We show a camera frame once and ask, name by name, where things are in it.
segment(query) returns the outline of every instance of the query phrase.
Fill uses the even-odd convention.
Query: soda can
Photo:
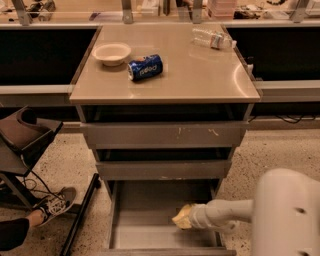
[[[130,61],[128,64],[129,78],[132,81],[156,76],[162,73],[163,64],[158,54]]]

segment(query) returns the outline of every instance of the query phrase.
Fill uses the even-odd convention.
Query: black pants
[[[22,245],[29,230],[25,218],[0,222],[0,251],[9,251]]]

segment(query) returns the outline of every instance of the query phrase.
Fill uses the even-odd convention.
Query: countertop
[[[73,104],[254,103],[260,96],[234,49],[191,43],[193,27],[222,31],[219,24],[106,24],[95,46],[123,42],[130,59],[159,54],[161,75],[133,82],[127,64],[106,67],[90,54],[74,86]]]

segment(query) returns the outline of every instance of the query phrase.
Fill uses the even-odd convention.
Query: speckled concrete floor
[[[320,180],[320,129],[316,121],[287,124],[282,121],[253,121],[241,146],[236,150],[232,168],[224,180],[218,198],[237,200],[253,197],[259,177],[276,167],[291,168]],[[81,134],[60,133],[38,162],[35,172],[57,191],[62,186],[75,186],[81,202],[93,173],[94,157]],[[37,181],[37,189],[43,186]],[[94,192],[93,200],[72,247],[74,256],[98,255],[105,251],[110,200],[104,184]],[[27,212],[0,208],[0,220],[23,217]],[[23,246],[2,256],[59,255],[68,229],[73,222],[65,214],[47,225],[30,230]],[[224,235],[227,248],[240,256],[250,255],[250,224],[241,223],[233,235]]]

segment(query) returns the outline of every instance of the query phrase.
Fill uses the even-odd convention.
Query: white bowl
[[[92,51],[93,57],[110,67],[121,65],[129,57],[130,53],[130,46],[124,43],[102,44]]]

